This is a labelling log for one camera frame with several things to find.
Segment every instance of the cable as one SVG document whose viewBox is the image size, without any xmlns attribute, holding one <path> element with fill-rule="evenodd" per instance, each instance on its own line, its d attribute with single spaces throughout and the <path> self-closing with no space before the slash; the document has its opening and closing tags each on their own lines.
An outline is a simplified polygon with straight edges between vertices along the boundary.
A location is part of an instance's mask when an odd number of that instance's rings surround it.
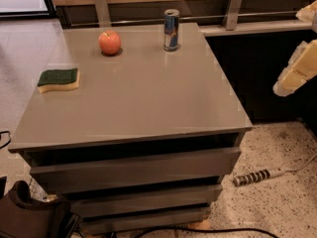
<svg viewBox="0 0 317 238">
<path fill-rule="evenodd" d="M 149 233 L 152 233 L 152 232 L 155 232 L 155 231 L 159 231 L 159 230 L 179 230 L 179 231 L 187 231 L 187 232 L 193 232 L 193 233 L 206 233 L 206 234 L 254 231 L 254 232 L 260 232 L 262 234 L 266 234 L 266 235 L 268 235 L 270 237 L 273 237 L 273 238 L 278 238 L 276 235 L 274 235 L 274 234 L 272 234 L 272 233 L 270 233 L 268 231 L 258 229 L 258 228 L 233 228 L 233 229 L 220 229 L 220 230 L 197 230 L 197 229 L 191 229 L 191 228 L 185 228 L 185 227 L 155 227 L 155 228 L 148 229 L 148 230 L 144 231 L 141 234 L 138 234 L 134 238 L 141 238 L 141 237 L 145 236 L 146 234 L 149 234 Z"/>
<path fill-rule="evenodd" d="M 286 172 L 298 172 L 305 168 L 312 160 L 317 157 L 317 154 L 313 155 L 304 165 L 297 169 L 288 168 L 288 167 L 279 167 L 274 169 L 266 169 L 262 171 L 258 171 L 255 173 L 250 173 L 244 176 L 238 176 L 233 179 L 233 183 L 235 186 L 241 186 L 250 184 L 252 182 L 259 182 L 264 179 L 272 179 L 283 176 Z"/>
<path fill-rule="evenodd" d="M 11 142 L 10 131 L 0 131 L 0 140 L 1 140 L 1 134 L 5 134 L 5 133 L 8 134 L 9 140 L 8 140 L 8 142 L 6 142 L 4 145 L 0 146 L 0 149 L 5 148 L 5 147 L 8 146 L 8 145 L 10 144 L 10 142 Z"/>
</svg>

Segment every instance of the black cable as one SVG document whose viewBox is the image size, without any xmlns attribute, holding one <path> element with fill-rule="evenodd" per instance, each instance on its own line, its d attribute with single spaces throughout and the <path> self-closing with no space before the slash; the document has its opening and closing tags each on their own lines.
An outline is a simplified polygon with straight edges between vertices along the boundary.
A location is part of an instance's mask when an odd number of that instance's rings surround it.
<svg viewBox="0 0 317 238">
<path fill-rule="evenodd" d="M 9 140 L 7 143 L 5 143 L 4 145 L 0 146 L 0 149 L 2 148 L 5 148 L 6 146 L 8 146 L 11 142 L 11 137 L 10 137 L 10 131 L 0 131 L 0 140 L 1 140 L 1 134 L 5 134 L 5 133 L 8 133 L 8 137 L 9 137 Z"/>
<path fill-rule="evenodd" d="M 185 228 L 185 227 L 155 227 L 155 228 L 150 228 L 146 231 L 144 231 L 141 234 L 138 234 L 134 238 L 140 238 L 143 237 L 146 234 L 159 231 L 159 230 L 179 230 L 179 231 L 187 231 L 187 232 L 193 232 L 193 233 L 207 233 L 207 234 L 212 234 L 212 233 L 230 233 L 230 232 L 243 232 L 243 231 L 254 231 L 254 232 L 260 232 L 263 234 L 266 234 L 270 237 L 273 238 L 278 238 L 276 235 L 265 231 L 261 230 L 258 228 L 233 228 L 233 229 L 220 229 L 220 230 L 197 230 L 197 229 L 191 229 L 191 228 Z"/>
</svg>

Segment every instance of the black frame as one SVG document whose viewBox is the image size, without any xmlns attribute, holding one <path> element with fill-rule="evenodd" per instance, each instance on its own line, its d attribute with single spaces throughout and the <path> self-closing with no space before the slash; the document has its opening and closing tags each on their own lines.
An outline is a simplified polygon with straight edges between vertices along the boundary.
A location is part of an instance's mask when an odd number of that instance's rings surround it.
<svg viewBox="0 0 317 238">
<path fill-rule="evenodd" d="M 45 0 L 47 11 L 26 11 L 26 12 L 2 12 L 0 20 L 19 20 L 19 19 L 44 19 L 56 18 L 56 9 L 53 0 Z"/>
</svg>

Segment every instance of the can lid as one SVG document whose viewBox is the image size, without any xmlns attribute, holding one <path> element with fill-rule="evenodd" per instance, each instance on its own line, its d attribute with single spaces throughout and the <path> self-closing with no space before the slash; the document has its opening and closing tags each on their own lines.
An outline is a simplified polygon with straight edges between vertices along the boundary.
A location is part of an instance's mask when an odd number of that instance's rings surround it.
<svg viewBox="0 0 317 238">
<path fill-rule="evenodd" d="M 167 9 L 164 14 L 166 16 L 179 16 L 179 11 L 176 9 Z"/>
</svg>

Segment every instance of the green scouring pad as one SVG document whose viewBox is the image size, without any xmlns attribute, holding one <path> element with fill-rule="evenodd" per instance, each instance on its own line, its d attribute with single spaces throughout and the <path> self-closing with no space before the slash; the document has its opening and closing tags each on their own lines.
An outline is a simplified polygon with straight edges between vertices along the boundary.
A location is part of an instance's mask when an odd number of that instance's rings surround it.
<svg viewBox="0 0 317 238">
<path fill-rule="evenodd" d="M 79 70 L 48 69 L 43 71 L 38 82 L 40 93 L 46 91 L 68 91 L 79 87 Z"/>
</svg>

